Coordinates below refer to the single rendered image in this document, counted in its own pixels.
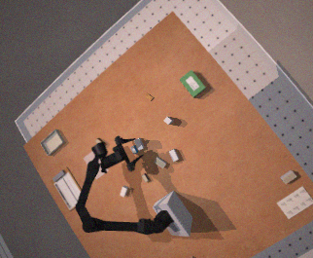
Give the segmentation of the green box with white label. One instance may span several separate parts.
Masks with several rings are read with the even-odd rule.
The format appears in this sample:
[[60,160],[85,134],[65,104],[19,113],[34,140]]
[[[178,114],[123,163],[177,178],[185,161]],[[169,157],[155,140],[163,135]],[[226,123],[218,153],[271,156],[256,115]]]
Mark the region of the green box with white label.
[[[189,71],[186,75],[184,75],[181,79],[179,79],[184,87],[188,90],[193,98],[198,96],[201,92],[206,90],[206,87],[202,84],[202,82],[198,79],[198,77],[193,73],[193,71]],[[203,91],[202,91],[203,90]]]

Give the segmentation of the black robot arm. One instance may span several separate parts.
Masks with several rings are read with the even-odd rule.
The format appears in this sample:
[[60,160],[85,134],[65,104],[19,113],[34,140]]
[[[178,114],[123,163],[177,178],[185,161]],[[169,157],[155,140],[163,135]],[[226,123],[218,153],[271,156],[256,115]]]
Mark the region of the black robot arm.
[[[115,160],[116,163],[125,160],[125,157],[127,157],[127,155],[124,152],[123,148],[120,148],[120,146],[116,146],[112,149],[114,151],[112,156],[116,157],[116,160]],[[96,145],[91,147],[91,150],[94,156],[96,156],[97,154],[98,155],[94,157],[94,159],[87,164],[86,179],[85,179],[82,191],[79,195],[78,201],[75,205],[76,211],[80,213],[78,214],[83,222],[83,230],[86,233],[92,233],[92,232],[95,232],[96,230],[98,231],[129,230],[129,231],[123,231],[123,232],[136,232],[139,234],[150,235],[150,234],[162,233],[163,230],[165,230],[172,222],[174,222],[174,220],[169,215],[167,210],[160,211],[156,215],[156,218],[154,219],[155,221],[151,220],[151,218],[150,219],[141,218],[139,219],[139,222],[136,222],[136,223],[135,222],[104,221],[98,218],[91,217],[85,207],[86,205],[85,202],[87,200],[87,196],[88,196],[91,184],[94,178],[96,177],[100,167],[102,168],[101,172],[107,173],[106,169],[113,166],[113,161],[110,155],[107,156],[108,151],[104,145],[104,142],[97,143]],[[98,162],[99,158],[101,158],[100,164]],[[140,223],[140,221],[142,222]]]

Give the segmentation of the blue block with black label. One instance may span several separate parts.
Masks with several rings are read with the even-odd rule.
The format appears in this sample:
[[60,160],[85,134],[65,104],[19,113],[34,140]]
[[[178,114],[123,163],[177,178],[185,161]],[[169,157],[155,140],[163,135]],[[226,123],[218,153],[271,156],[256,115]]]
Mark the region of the blue block with black label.
[[135,146],[135,145],[134,145],[134,146],[132,146],[132,147],[130,147],[130,148],[131,148],[131,150],[132,150],[133,154],[138,153],[138,150],[137,150],[137,148],[136,148],[136,146]]

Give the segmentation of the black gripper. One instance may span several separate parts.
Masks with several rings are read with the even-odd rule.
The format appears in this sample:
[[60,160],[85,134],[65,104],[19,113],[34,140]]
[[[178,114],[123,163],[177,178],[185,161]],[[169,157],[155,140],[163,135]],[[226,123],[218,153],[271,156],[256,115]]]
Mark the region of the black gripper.
[[[123,148],[122,145],[123,145],[124,143],[129,142],[129,141],[132,141],[132,140],[134,140],[134,138],[131,138],[131,139],[122,139],[122,137],[117,136],[117,137],[115,137],[115,140],[116,140],[117,144],[119,144],[120,148]],[[143,155],[144,155],[144,154],[143,154]],[[143,155],[139,156],[137,159],[135,159],[134,161],[132,161],[132,163],[130,162],[130,160],[129,160],[128,157],[125,158],[125,160],[126,160],[126,165],[127,165],[128,169],[129,169],[129,171],[133,171],[133,170],[135,169],[135,164],[137,163],[137,161],[138,161]],[[116,163],[115,163],[116,157],[115,157],[115,156],[112,156],[112,154],[110,155],[110,157],[111,157],[111,159],[112,159],[114,165],[116,165]]]

